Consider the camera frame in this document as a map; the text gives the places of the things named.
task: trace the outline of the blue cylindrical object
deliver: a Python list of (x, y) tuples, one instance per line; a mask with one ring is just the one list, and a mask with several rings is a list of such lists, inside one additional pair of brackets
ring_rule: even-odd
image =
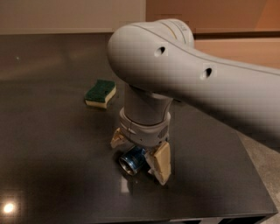
[(144, 154), (144, 148), (140, 146), (134, 146), (119, 158), (119, 162), (122, 168), (129, 175), (133, 176), (137, 174), (140, 169), (147, 163)]

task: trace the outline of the screw hole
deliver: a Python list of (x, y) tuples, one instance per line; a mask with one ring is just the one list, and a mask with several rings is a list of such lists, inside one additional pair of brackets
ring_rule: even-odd
[(162, 55), (164, 52), (165, 52), (165, 47), (161, 46), (155, 51), (155, 56), (158, 57), (158, 56)]
[(205, 80), (209, 78), (211, 73), (212, 73), (212, 68), (211, 67), (207, 68), (206, 70), (204, 70), (203, 74), (201, 75), (201, 79)]

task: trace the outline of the scouring pad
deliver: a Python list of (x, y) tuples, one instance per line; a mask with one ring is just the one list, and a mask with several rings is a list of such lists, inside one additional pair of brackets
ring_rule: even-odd
[(116, 93), (116, 84), (111, 80), (97, 80), (85, 96), (88, 106), (106, 109), (108, 101)]

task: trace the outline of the black table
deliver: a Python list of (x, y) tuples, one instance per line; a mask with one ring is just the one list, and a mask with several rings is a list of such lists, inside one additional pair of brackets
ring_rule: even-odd
[[(109, 144), (124, 88), (107, 62), (109, 36), (0, 36), (0, 223), (225, 224), (275, 214), (235, 131), (183, 102), (171, 106), (168, 183), (123, 172)], [(107, 110), (83, 101), (97, 79), (117, 85)], [(14, 213), (3, 213), (7, 202)]]

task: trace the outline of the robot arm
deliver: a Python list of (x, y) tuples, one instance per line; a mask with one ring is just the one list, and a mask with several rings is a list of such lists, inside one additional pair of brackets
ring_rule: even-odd
[(153, 148), (168, 138), (173, 98), (280, 140), (280, 70), (197, 51), (179, 20), (122, 27), (108, 43), (108, 60), (127, 83), (121, 132), (134, 144)]

